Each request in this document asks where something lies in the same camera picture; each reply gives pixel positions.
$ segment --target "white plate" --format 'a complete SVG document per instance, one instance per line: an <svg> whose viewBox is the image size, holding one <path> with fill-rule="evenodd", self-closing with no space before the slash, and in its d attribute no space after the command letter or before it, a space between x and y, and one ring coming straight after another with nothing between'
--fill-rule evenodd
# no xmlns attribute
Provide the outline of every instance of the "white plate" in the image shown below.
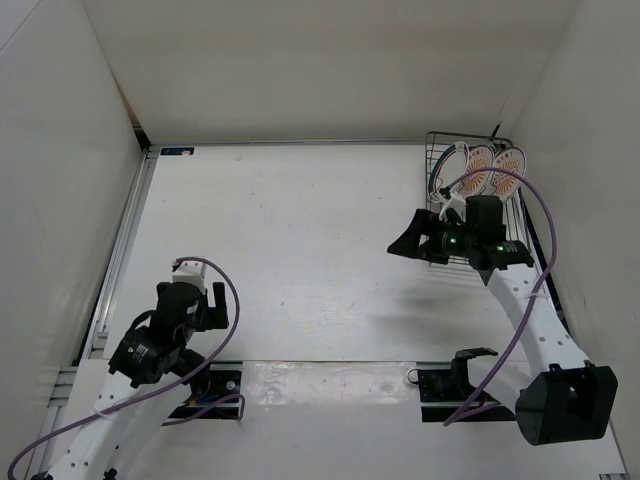
<svg viewBox="0 0 640 480"><path fill-rule="evenodd" d="M432 201L445 202L439 190L464 174L468 157L469 146L464 142L454 143L440 155L429 176L428 190ZM452 190L457 191L459 188L460 186L456 185Z"/></svg>
<svg viewBox="0 0 640 480"><path fill-rule="evenodd" d="M509 170L524 177L527 170L527 157L517 147L507 148L496 157L493 166ZM504 173L493 172L485 194L497 195L500 200L506 202L516 193L518 187L520 187L520 180Z"/></svg>
<svg viewBox="0 0 640 480"><path fill-rule="evenodd" d="M478 145L469 150L469 158L464 173L473 172L480 168L491 167L493 165L493 149L487 145ZM480 172L465 178L460 182L458 193L463 197L479 195L485 188L491 172Z"/></svg>

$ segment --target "metal wire basket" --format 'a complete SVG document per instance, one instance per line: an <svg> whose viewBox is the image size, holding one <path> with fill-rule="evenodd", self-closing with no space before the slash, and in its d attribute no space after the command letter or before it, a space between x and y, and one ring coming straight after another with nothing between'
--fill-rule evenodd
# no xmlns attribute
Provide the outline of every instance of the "metal wire basket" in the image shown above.
<svg viewBox="0 0 640 480"><path fill-rule="evenodd" d="M513 142L508 138L502 137L488 137L482 135L467 135L464 133L451 133L451 132L436 132L431 131L427 133L425 139L425 169L426 169L426 198L427 209L439 212L442 205L438 202L431 200L431 196L428 191L429 178L436 162L442 155L442 153L453 143L462 141L469 147L476 145L489 145L492 146L497 152L505 150L506 148L513 147ZM510 240L520 240L523 242L529 251L532 251L531 237L525 226L524 221L524 203L522 199L522 192L520 188L515 195L513 195L505 204L504 209L504 223L507 226L507 238ZM456 265L467 265L467 261L460 257L451 257L449 264L455 268Z"/></svg>

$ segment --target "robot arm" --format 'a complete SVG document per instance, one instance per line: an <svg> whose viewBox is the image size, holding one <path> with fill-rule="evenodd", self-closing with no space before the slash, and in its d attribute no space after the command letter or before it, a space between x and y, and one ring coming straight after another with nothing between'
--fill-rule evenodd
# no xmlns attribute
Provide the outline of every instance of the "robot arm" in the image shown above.
<svg viewBox="0 0 640 480"><path fill-rule="evenodd" d="M158 284L156 309L136 318L120 341L94 413L148 393L202 364L204 357L186 348L191 336L229 325L223 283L213 284L216 306L208 305L205 268L200 262L184 262L175 266L171 283ZM48 472L32 480L122 478L171 412L190 396L201 398L208 390L204 369L189 385L100 415L80 428L66 454Z"/></svg>
<svg viewBox="0 0 640 480"><path fill-rule="evenodd" d="M506 239L502 208L497 197L469 197L466 222L446 206L441 214L418 210L387 252L439 264L466 258L517 329L538 273L524 244ZM525 439L539 445L601 438L617 389L611 368L591 362L546 299L533 304L520 343L530 376L504 365L485 391L514 413ZM452 361L457 383L479 385L494 355L483 348L458 352Z"/></svg>

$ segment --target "purple cable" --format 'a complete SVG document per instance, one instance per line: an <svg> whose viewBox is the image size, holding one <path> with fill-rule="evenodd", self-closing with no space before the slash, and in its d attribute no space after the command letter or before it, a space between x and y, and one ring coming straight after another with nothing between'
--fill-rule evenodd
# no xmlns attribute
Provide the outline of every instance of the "purple cable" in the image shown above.
<svg viewBox="0 0 640 480"><path fill-rule="evenodd" d="M505 170L503 168L496 168L496 167L479 168L479 169L474 170L472 172L465 173L461 177L459 177L456 180L454 180L453 182L451 182L451 184L448 185L448 187L451 188L452 185L455 185L456 183L460 182L461 180L464 180L465 178L470 177L471 175L474 175L474 174L476 174L478 172L504 173L506 175L509 175L511 177L514 177L514 178L520 180L522 183L524 183L529 188L529 190L531 190L531 193L533 193L533 195L538 199L538 202L540 202L540 206L544 210L544 214L547 217L547 221L549 222L549 233L551 234L551 258L549 259L549 263L547 264L547 268L545 268L543 270L543 272L540 274L540 276L538 277L538 279L534 283L533 288L531 289L531 293L535 294L538 290L540 290L540 287L542 286L544 281L549 276L549 272L551 272L551 268L556 263L556 257L558 255L558 241L557 241L557 238L556 238L556 227L555 227L555 225L553 223L553 218L551 217L551 212L549 211L549 207L547 207L547 204L542 199L542 195L540 195L540 192L531 184L531 182L529 182L529 180L524 178L522 175L518 175L517 173L510 172L509 170ZM504 363L507 361L507 358L509 358L509 355L511 355L511 352L513 352L513 349L516 348L516 345L520 341L520 337L524 333L524 329L527 326L527 322L529 321L529 317L531 316L531 312L533 311L533 304L535 303L536 299L537 299L536 296L529 297L529 302L527 303L527 308L524 311L524 315L522 316L522 320L520 321L520 324L518 325L518 328L516 329L515 333L513 334L513 338L509 342L509 345L507 345L507 348L504 350L502 355L500 355L500 358L498 358L498 361L491 368L489 373L487 373L487 376L484 377L484 379L478 384L478 386L473 391L473 393L469 396L469 398L467 398L464 401L464 403L462 405L460 405L460 407L458 407L458 409L455 412L453 412L453 414L444 421L443 425L445 427L451 425L453 422L455 422L457 420L460 420L461 418L470 417L471 415L475 415L476 413L480 413L481 411L484 411L484 410L480 410L480 409L475 409L475 410L472 410L470 412L467 412L467 409L480 396L480 394L484 391L484 389L487 387L487 385L489 385L489 382L491 382L491 380L493 380L493 378L498 373L498 370L500 370L500 368L502 368L502 365L504 365Z"/></svg>
<svg viewBox="0 0 640 480"><path fill-rule="evenodd" d="M195 420L196 418L200 418L202 415L207 413L209 410L213 410L214 408L216 408L221 403L227 402L229 400L235 400L236 398L239 398L242 402L240 404L240 410L238 411L238 416L234 417L234 418L236 420L242 420L242 417L244 416L244 406L245 406L245 403L247 402L247 399L244 398L244 395L242 395L241 393L232 393L231 395L227 395L226 397L222 397L219 400L216 400L211 405L207 405L206 407L201 408L200 410L198 410L197 413L194 413L190 417L181 418L180 420L172 420L170 422L164 422L162 424L162 426L163 427L170 427L172 425L182 425L183 423L190 422L191 420Z"/></svg>
<svg viewBox="0 0 640 480"><path fill-rule="evenodd" d="M467 410L466 412L461 413L458 418L456 418L456 422L459 422L463 418L472 417L474 415L477 415L478 413L488 412L489 410L493 410L494 408L497 408L497 407L500 407L500 406L501 406L500 403L496 402L496 403L490 403L489 405L483 405L481 407L474 408L473 410Z"/></svg>
<svg viewBox="0 0 640 480"><path fill-rule="evenodd" d="M126 402L122 402L118 405L114 405L113 407L109 407L106 408L104 410L102 410L99 414L94 413L93 415L89 415L88 417L82 418L80 420L78 420L77 422L73 422L65 427L62 427L58 430L55 430L51 433L48 433L47 435L35 440L34 442L30 443L29 445L27 445L26 447L24 447L20 453L18 453L16 455L16 457L11 461L11 463L9 464L9 468L7 470L7 478L9 480L17 480L14 474L14 471L16 469L16 465L18 465L18 462L20 460L22 460L22 457L24 457L27 453L29 453L31 450L33 450L34 448L38 447L39 445L48 442L49 440L51 440L52 438L57 437L58 435L62 435L63 433L68 432L69 430L73 430L74 428L78 428L81 427L82 425L85 425L87 423L93 422L94 420L97 420L98 418L100 418L103 415L108 415L109 413L113 413L113 412L117 412L118 410L122 410L123 408L126 407L130 407L131 405L135 405L136 403L140 403L140 402L144 402L145 400L149 400L150 398L153 397L157 397L158 395L162 395L165 392L168 392L169 390L171 390L172 388L177 387L178 385L182 385L185 382L188 382L191 378L193 378L195 375L198 374L198 372L200 372L202 369L206 368L212 361L214 358L216 358L220 352L224 349L224 347L227 346L227 344L229 343L229 341L231 340L231 337L233 337L233 334L235 333L236 329L238 328L238 320L240 319L240 298L238 297L238 291L236 290L235 285L233 284L233 282L231 281L231 279L227 276L226 273L224 273L224 271L222 271L222 269L220 267L218 267L215 263L213 263L210 260L207 260L206 258L200 258L200 257L180 257L180 258L176 258L175 259L175 263L177 263L178 265L181 264L182 262L202 262L206 265L208 265L209 267L213 268L216 272L218 272L220 274L220 276L225 280L225 282L227 282L227 285L229 285L229 289L231 290L231 293L233 294L233 300L236 304L236 313L233 319L233 325L231 325L231 329L229 330L229 333L227 334L226 338L222 341L222 343L220 344L220 346L218 348L216 348L216 350L209 355L198 367L196 367L195 369L191 370L191 372L189 372L188 374L186 374L184 377L179 378L178 380L176 380L175 382L172 382L168 385L165 385L162 388L159 388L158 390L154 390L153 392L149 392L146 393L144 395L140 395L139 397L135 397L135 398L131 398L129 400L127 400Z"/></svg>

